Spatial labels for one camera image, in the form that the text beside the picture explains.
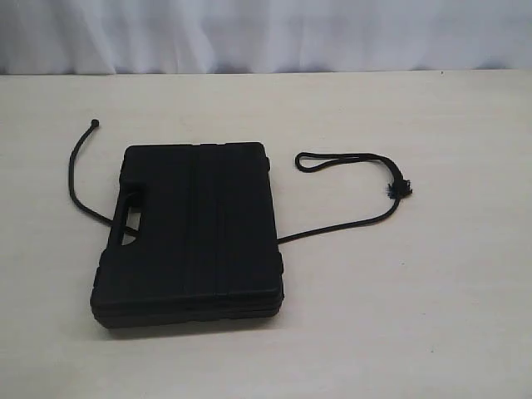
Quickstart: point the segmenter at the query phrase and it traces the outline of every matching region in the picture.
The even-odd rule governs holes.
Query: black rope
[[[301,165],[301,159],[307,160],[326,160],[325,162],[307,167]],[[357,220],[354,222],[335,224],[328,227],[322,227],[320,229],[313,229],[309,231],[303,231],[302,233],[292,234],[287,237],[282,237],[278,239],[279,244],[284,244],[295,239],[304,239],[305,237],[310,237],[312,235],[331,233],[333,231],[344,230],[344,229],[353,229],[355,227],[368,226],[370,224],[375,224],[382,222],[384,219],[389,218],[397,210],[401,200],[408,195],[412,194],[410,188],[410,181],[404,180],[402,173],[397,167],[397,165],[387,158],[386,156],[376,155],[376,154],[314,154],[312,152],[300,152],[295,159],[296,168],[301,170],[304,173],[313,173],[318,172],[319,170],[328,168],[330,166],[342,165],[342,164],[356,164],[357,162],[367,162],[371,160],[377,160],[382,162],[392,173],[393,181],[388,185],[388,196],[393,200],[392,207],[386,211],[384,214],[380,214],[374,218]]]
[[[93,119],[91,121],[91,126],[89,127],[89,129],[80,137],[80,140],[78,140],[76,145],[74,146],[74,150],[72,150],[72,153],[70,155],[70,160],[68,161],[68,193],[74,205],[81,212],[88,214],[89,216],[99,221],[100,223],[103,223],[107,226],[112,226],[113,221],[111,219],[105,217],[102,214],[98,214],[95,210],[92,210],[86,205],[84,205],[77,198],[76,191],[74,189],[74,165],[76,164],[77,154],[79,153],[81,146],[83,145],[87,137],[91,135],[91,133],[99,125],[100,125],[100,122],[97,119]],[[301,159],[303,158],[308,159],[308,160],[326,160],[326,161],[319,165],[307,167],[307,166],[301,165]],[[313,229],[309,231],[303,231],[302,233],[292,234],[287,237],[282,237],[281,239],[278,239],[278,243],[284,244],[289,241],[294,241],[295,239],[303,239],[305,237],[310,237],[312,235],[325,234],[325,233],[331,233],[333,231],[338,231],[338,230],[368,226],[369,224],[375,224],[375,223],[382,222],[384,219],[387,219],[390,216],[392,216],[392,214],[397,210],[397,207],[399,206],[399,203],[401,202],[401,200],[407,197],[408,195],[412,194],[412,190],[410,188],[410,181],[403,179],[402,173],[397,167],[397,165],[392,160],[387,158],[386,156],[376,155],[376,154],[365,154],[365,153],[362,153],[362,154],[313,154],[312,152],[301,152],[296,156],[295,164],[298,170],[301,170],[304,173],[313,173],[313,172],[318,172],[319,170],[328,168],[330,166],[342,165],[342,164],[356,164],[358,162],[367,162],[367,161],[372,161],[372,160],[382,162],[392,173],[393,181],[391,184],[388,185],[388,196],[393,200],[393,205],[388,211],[386,211],[384,214],[380,214],[370,219],[357,220],[354,222],[348,222],[348,223],[342,223],[342,224],[335,224],[335,225],[328,226],[328,227],[322,227],[320,229]],[[139,232],[135,229],[132,229],[131,227],[126,226],[125,233],[133,237],[136,237]]]

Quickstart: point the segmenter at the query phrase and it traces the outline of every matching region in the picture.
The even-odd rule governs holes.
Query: white curtain
[[[532,0],[0,0],[0,73],[532,67]]]

